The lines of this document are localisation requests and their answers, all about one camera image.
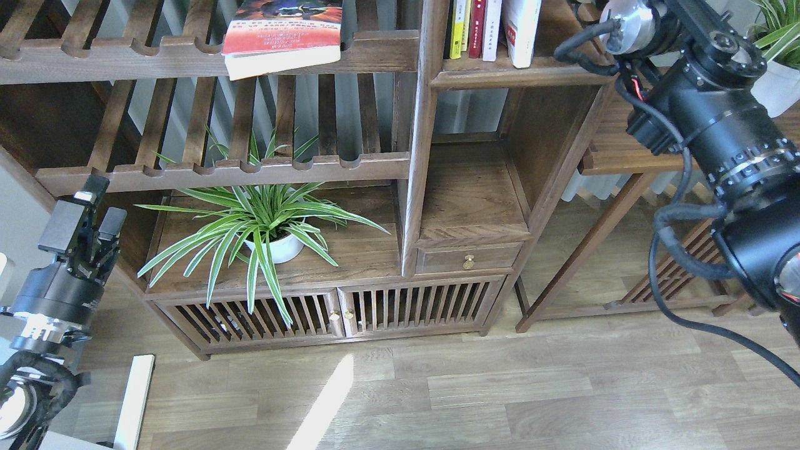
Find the red wire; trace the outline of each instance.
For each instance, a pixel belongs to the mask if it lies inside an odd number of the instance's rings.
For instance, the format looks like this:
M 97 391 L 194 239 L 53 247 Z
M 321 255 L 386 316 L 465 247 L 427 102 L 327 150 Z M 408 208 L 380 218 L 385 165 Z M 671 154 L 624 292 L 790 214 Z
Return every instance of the red wire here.
M 644 102 L 645 98 L 642 95 L 642 87 L 639 86 L 639 80 L 636 78 L 632 78 L 630 81 L 632 81 L 634 84 L 634 89 L 636 90 L 636 97 L 638 97 L 639 100 L 642 100 Z

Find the cabinet door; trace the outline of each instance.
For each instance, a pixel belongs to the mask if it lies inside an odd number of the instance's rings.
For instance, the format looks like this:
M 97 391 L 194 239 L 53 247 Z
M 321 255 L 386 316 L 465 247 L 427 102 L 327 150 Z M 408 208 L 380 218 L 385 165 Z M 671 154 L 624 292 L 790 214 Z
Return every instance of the cabinet door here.
M 252 314 L 242 298 L 203 301 L 163 300 L 158 307 L 203 351 L 309 344 L 344 337 L 339 301 L 332 291 L 283 297 L 293 320 L 287 326 L 271 298 L 255 300 Z
M 479 329 L 500 277 L 339 289 L 348 336 L 425 335 Z

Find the book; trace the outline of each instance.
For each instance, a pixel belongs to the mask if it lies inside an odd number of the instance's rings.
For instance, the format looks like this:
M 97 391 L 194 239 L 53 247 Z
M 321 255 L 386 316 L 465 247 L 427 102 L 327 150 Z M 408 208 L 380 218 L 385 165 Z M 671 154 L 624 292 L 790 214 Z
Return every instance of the book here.
M 450 31 L 450 59 L 461 58 L 461 39 L 464 34 L 466 0 L 453 0 L 453 28 Z
M 245 0 L 222 54 L 231 80 L 336 62 L 342 0 Z
M 500 43 L 500 9 L 502 0 L 485 0 L 483 11 L 483 60 L 495 61 L 498 58 Z
M 470 18 L 472 17 L 472 0 L 466 0 L 464 9 L 464 31 L 461 34 L 461 51 L 470 49 Z
M 502 22 L 511 65 L 518 69 L 530 67 L 534 58 L 534 43 L 542 0 L 503 0 Z
M 450 48 L 453 46 L 453 10 L 456 1 L 457 0 L 450 0 L 450 8 L 447 10 L 444 59 L 450 59 Z
M 470 18 L 470 58 L 480 58 L 483 49 L 483 13 L 486 11 L 484 0 L 472 1 L 472 17 Z

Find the red book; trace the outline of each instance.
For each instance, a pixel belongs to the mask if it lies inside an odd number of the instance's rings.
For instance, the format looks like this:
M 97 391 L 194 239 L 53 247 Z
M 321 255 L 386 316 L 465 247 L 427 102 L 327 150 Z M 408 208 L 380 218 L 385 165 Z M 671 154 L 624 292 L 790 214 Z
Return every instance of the red book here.
M 222 54 L 231 80 L 340 59 L 342 0 L 245 0 Z
M 483 48 L 483 17 L 485 6 L 483 0 L 472 1 L 472 18 L 470 20 L 470 58 L 480 58 Z

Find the yellow book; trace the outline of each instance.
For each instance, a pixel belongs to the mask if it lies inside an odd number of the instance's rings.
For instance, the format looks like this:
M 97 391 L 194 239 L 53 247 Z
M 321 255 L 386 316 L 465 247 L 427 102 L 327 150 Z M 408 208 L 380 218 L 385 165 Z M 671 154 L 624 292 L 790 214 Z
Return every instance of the yellow book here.
M 466 0 L 453 0 L 453 34 L 451 35 L 450 59 L 461 58 L 461 42 L 464 35 L 464 17 L 466 16 Z
M 466 9 L 464 12 L 464 32 L 461 35 L 461 51 L 467 51 L 470 46 L 470 30 L 472 20 L 472 0 L 466 0 Z

